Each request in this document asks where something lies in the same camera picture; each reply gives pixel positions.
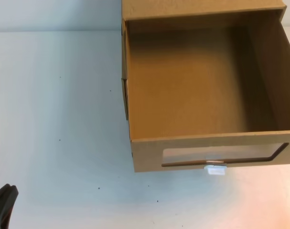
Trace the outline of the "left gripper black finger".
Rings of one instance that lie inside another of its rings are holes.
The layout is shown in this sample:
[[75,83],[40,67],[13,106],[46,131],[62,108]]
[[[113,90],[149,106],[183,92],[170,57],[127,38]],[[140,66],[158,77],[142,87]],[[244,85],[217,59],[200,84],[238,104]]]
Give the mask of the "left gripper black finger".
[[6,184],[0,188],[0,229],[8,229],[11,213],[18,196],[15,185]]

